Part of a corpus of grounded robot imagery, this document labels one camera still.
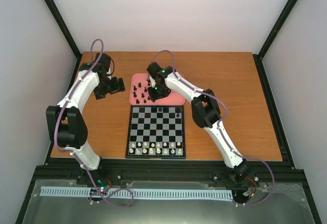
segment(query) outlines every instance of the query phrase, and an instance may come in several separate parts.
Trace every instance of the black metal frame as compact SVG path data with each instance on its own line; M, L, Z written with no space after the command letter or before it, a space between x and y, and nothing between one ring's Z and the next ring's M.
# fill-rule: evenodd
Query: black metal frame
M69 30L62 19L53 0L44 0L54 16L59 28L64 34L69 46L77 58L74 72L69 83L72 86L78 70L82 55L80 54ZM305 173L303 170L295 169L292 155L284 134L281 120L274 102L274 98L265 73L262 59L273 43L276 35L290 14L297 0L288 0L269 36L263 44L260 52L254 54L254 62L258 71L262 89L268 105L272 124L276 133L279 148L281 150L282 162L268 162L277 183L301 183L305 191L315 223L321 223L317 212ZM50 153L53 145L50 145L45 164L37 166L28 188L25 200L22 204L16 223L22 223L24 215L37 179L75 179L81 184L91 185L85 172L74 159L51 158ZM226 187L237 190L237 187L224 185L222 181L214 180L214 176L220 175L225 170L222 161L156 161L156 160L103 160L104 167L108 170L114 185L124 186L132 181L183 181L201 182L216 187ZM253 171L261 182L270 182L271 176L267 168L258 162L249 162Z

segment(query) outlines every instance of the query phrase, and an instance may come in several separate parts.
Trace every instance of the cable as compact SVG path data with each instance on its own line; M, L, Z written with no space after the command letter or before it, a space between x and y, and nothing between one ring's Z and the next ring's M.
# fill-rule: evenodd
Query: cable
M81 78L81 80L79 80L76 84L75 84L75 86L72 88L72 91L70 91L70 93L69 93L69 95L68 95L68 100L64 103L64 105L62 106L62 108L61 108L61 111L60 111L60 113L59 113L59 115L58 115L58 119L57 119L57 122L56 122L56 126L55 126L55 131L54 131L54 145L55 145L55 147L56 147L56 149L60 152L60 153L63 153L63 152L70 152L71 153L71 155L72 156L74 156L74 158L76 159L76 161L85 169L85 171L86 171L86 173L87 173L87 175L88 175L88 177L90 178L90 180L91 180L91 182L92 182L92 184L93 184L93 186L94 186L94 188L96 189L96 191L97 191L97 193L98 193L98 195L102 198L102 200L103 201L105 201L107 204L109 204L109 205L111 205L111 206L113 206L113 207L115 207L115 208L119 208L119 209L122 209L122 208L126 208L126 207L128 207L128 206L130 206L132 203L133 203L133 201L134 201L134 194L133 194L133 192L131 191L131 190L129 190L129 189L127 189L127 188L120 188L120 189L118 189L118 190L115 190L114 192L112 192L109 196L107 196L107 198L109 198L109 197L111 197L112 195L114 195L115 193L117 193L117 192L119 192L119 191L123 191L123 190L125 190L125 191L128 191L130 194L131 194L131 197L132 197L132 199L131 199L131 201L127 204L127 205L125 205L125 206L116 206L116 205L114 205L114 204L112 204L112 203L110 203L102 194L101 194L101 192L98 190L98 188L97 188L97 185L96 185L96 183L95 183L95 181L93 180L93 177L92 177L92 175L91 175L91 173L90 173L90 171L88 170L88 168L84 165L84 163L78 158L78 156L74 153L74 151L73 150L60 150L60 148L59 148L59 146L58 146L58 129L59 129L59 125L60 125L60 121L61 121L61 118L62 118L62 115L63 115L63 113L64 113L64 110L66 109L66 107L67 107L67 105L68 105L68 103L69 103L69 100L72 98L72 96L73 96L73 94L74 94L74 92L75 92L75 90L77 89L77 87L79 86L79 84L84 80L84 78L93 70L93 68L96 66L96 64L99 62L99 60L100 60L100 58L101 58L101 56L102 56L102 54L103 54L103 47L104 47L104 45L103 45L103 41L101 40L101 39L95 39L93 42L92 42L92 44L91 44L91 50L90 50L90 54L91 54L91 59L92 59L92 62L94 61L93 60L93 46L94 46L94 44L97 42L97 41L99 41L100 43L101 43L101 51L100 51L100 54L99 54L99 56L98 56L98 58L96 59L96 61L93 63L93 65L91 66L91 68L90 69L88 69L87 70L87 72L82 76L82 78Z
M270 175L271 175L271 179L272 179L272 188L271 188L271 191L269 192L269 194L268 194L265 198L261 199L260 201L254 203L254 204L248 204L248 205L245 205L245 206L254 206L254 205L258 205L258 204L263 203L264 201L266 201L268 198L270 198L270 196L272 195L272 193L273 193L273 191L274 191L274 188L275 188L275 178L274 178L274 175L273 175L272 170L271 170L271 168L269 167L269 165L268 165L265 161L263 161L263 160L261 160L261 159L257 159L257 158L251 158L251 157L243 156L243 155L240 155L240 154L238 154L237 152L234 151L234 149L232 148L232 146L229 144L229 142L228 142L227 139L225 138L224 134L222 133L222 131L221 131L221 127L220 127L220 122L222 122L222 121L227 117L227 115L228 115L228 109L227 109L226 105L225 105L225 104L224 104L220 99L218 99L217 97L215 97L215 96L213 96L213 95L210 95L210 94L207 94L207 93L205 93L205 92L203 92L203 91L197 90L196 87L192 87L192 86L189 85L188 83L184 82L182 79L179 79L179 77L178 77L177 74L175 73L175 62L176 62L176 61L175 61L175 56L174 56L174 54L173 54L172 52L170 52L169 50L161 50L160 52L158 52L158 53L153 57L151 63L154 62L154 60L158 57L159 54L164 53L164 52L169 53L169 54L171 55L172 59L173 59L173 74L174 74L174 76L177 78L177 80L179 80L181 83L183 83L186 87L188 87L188 88L190 88L190 89L193 89L195 92L200 93L200 94L203 94L203 95L205 95L205 96L209 96L209 97L215 99L216 101L218 101L218 102L219 102L219 103L224 107L224 109L225 109L225 115L224 115L223 117L221 117L221 118L218 120L218 123L217 123L217 124L218 124L219 132L220 132L220 134L221 134L223 140L225 141L226 145L228 146L228 148L229 148L229 149L230 149L230 150L231 150L231 151L232 151L236 156L238 156L238 157L240 157L240 158L242 158L242 159L253 160L253 161L260 161L260 162L262 162L262 163L267 167L267 169L269 170Z

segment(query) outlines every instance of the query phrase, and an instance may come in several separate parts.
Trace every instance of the pink tray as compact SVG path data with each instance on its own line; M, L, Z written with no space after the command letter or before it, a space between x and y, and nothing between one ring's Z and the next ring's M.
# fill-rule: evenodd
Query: pink tray
M147 73L136 73L132 76L131 81L131 87L129 90L129 103L131 105L184 105L185 98L176 93L174 90L171 91L168 97L156 100L155 102L152 102L151 100L148 100L149 94L148 92L144 92L144 88L148 88L148 82L147 82L148 74ZM137 88L136 95L137 97L134 98L133 95L133 88L134 86Z

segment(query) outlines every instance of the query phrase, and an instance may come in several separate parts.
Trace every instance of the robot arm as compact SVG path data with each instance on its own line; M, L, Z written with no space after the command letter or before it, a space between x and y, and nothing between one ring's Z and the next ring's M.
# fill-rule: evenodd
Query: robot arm
M236 181L240 181L242 178L246 177L249 172L249 167L247 166L246 160L236 156L234 153L236 152L241 155L228 136L223 122L220 121L220 110L217 101L196 92L202 91L214 96L213 91L210 89L203 90L192 85L178 72L173 73L173 69L170 66L163 69L154 62L149 65L147 71L150 74L149 78L152 84L152 87L148 88L151 100L154 102L157 99L167 97L171 89L181 94L191 103L194 122L200 128L207 131L214 140L224 158L226 166L236 171ZM228 147L219 130L222 131L231 148Z
M83 163L81 168L85 165L89 170L98 168L100 157L94 153L87 141L87 127L82 117L84 105L92 91L96 99L102 99L107 93L114 94L125 90L122 78L111 77L110 61L111 58L103 54L98 64L84 78L82 77L93 63L82 64L76 81L66 96L57 106L49 106L46 110L49 135L53 142L58 114L68 101L58 129L58 146L70 151L71 154L75 153Z

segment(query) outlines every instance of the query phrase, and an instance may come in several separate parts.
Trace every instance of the black square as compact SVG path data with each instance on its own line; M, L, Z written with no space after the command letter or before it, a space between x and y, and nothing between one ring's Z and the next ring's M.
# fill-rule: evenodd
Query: black square
M130 138L129 138L129 141L136 141L136 136L131 136Z
M169 136L169 142L176 142L175 136Z

